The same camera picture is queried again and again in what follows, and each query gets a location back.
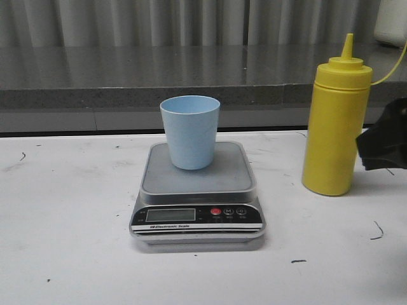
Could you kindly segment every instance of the black object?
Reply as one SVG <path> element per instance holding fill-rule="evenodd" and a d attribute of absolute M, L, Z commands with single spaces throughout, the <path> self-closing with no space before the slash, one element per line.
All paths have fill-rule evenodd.
<path fill-rule="evenodd" d="M 387 104 L 379 120 L 356 143 L 366 170 L 407 169 L 407 98 Z"/>

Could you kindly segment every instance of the bottle cap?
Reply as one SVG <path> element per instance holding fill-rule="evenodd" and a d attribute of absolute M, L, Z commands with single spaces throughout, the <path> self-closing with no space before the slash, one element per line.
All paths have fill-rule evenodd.
<path fill-rule="evenodd" d="M 340 57 L 331 57 L 327 64 L 318 66 L 315 84 L 338 90 L 363 90 L 371 85 L 373 70 L 363 60 L 352 56 L 352 33 L 347 34 Z"/>

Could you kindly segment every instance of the red button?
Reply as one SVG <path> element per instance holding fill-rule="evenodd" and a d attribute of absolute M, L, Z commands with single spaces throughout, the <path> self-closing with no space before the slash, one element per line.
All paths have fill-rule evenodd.
<path fill-rule="evenodd" d="M 219 215 L 220 213 L 222 213 L 222 210 L 220 208 L 211 208 L 210 213 L 212 215 Z"/>

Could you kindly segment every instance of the white object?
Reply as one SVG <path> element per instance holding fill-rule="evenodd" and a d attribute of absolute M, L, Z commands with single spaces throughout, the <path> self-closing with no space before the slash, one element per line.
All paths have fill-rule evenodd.
<path fill-rule="evenodd" d="M 245 147 L 265 244 L 169 254 L 128 233 L 164 135 L 0 139 L 0 304 L 407 304 L 407 170 L 358 161 L 346 196 L 316 195 L 301 184 L 306 136 L 219 133 Z"/>
<path fill-rule="evenodd" d="M 394 46 L 404 46 L 407 39 L 406 0 L 382 0 L 380 2 L 375 39 Z"/>

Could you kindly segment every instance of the scale button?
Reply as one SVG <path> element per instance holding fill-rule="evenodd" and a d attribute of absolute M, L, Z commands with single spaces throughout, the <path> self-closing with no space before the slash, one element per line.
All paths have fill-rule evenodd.
<path fill-rule="evenodd" d="M 220 213 L 222 213 L 222 210 L 220 208 L 211 208 L 210 213 L 212 215 L 219 215 Z"/>
<path fill-rule="evenodd" d="M 245 208 L 237 208 L 236 213 L 238 213 L 239 215 L 245 215 L 247 211 Z"/>
<path fill-rule="evenodd" d="M 223 213 L 225 213 L 226 215 L 232 215 L 234 211 L 232 208 L 224 208 Z"/>

